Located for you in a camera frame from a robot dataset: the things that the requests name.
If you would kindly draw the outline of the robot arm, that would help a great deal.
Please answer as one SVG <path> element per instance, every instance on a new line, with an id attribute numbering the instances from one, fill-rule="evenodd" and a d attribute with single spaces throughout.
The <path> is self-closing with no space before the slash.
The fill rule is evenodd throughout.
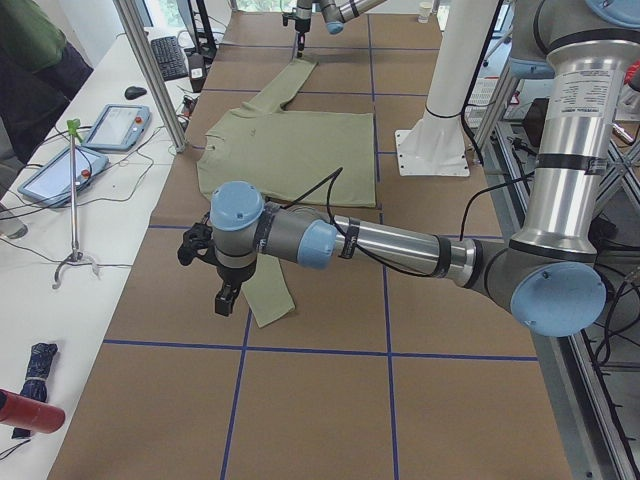
<path id="1" fill-rule="evenodd" d="M 554 79 L 525 220 L 508 241 L 452 240 L 330 208 L 280 205 L 249 183 L 227 182 L 177 252 L 182 264 L 201 260 L 216 268 L 216 313 L 231 314 L 260 255 L 314 269 L 361 255 L 401 274 L 476 291 L 539 335 L 566 337 L 592 325 L 608 290 L 588 232 L 623 78 L 639 56 L 639 5 L 532 1 L 516 17 L 516 47 L 545 60 Z"/>
<path id="2" fill-rule="evenodd" d="M 330 35 L 337 35 L 344 30 L 347 22 L 358 18 L 367 11 L 381 5 L 385 0 L 348 0 L 337 4 L 334 0 L 297 0 L 290 12 L 282 13 L 282 23 L 288 26 L 294 22 L 296 32 L 295 55 L 301 58 L 305 49 L 306 34 L 311 30 L 312 14 L 315 6 L 325 23 Z"/>

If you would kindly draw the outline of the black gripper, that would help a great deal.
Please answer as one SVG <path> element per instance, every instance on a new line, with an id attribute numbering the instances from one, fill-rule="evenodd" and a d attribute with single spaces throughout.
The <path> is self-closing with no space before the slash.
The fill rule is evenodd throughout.
<path id="1" fill-rule="evenodd" d="M 230 316 L 235 296 L 239 295 L 242 284 L 255 273 L 256 260 L 242 267 L 231 266 L 229 260 L 223 261 L 222 253 L 216 250 L 213 228 L 209 225 L 209 213 L 205 213 L 183 234 L 178 248 L 178 261 L 181 265 L 189 266 L 194 259 L 216 267 L 222 286 L 214 299 L 214 311 L 217 315 Z"/>
<path id="2" fill-rule="evenodd" d="M 305 36 L 311 28 L 312 7 L 297 5 L 290 12 L 282 13 L 282 24 L 287 27 L 290 22 L 294 23 L 297 33 L 297 56 L 302 56 L 305 50 Z"/>

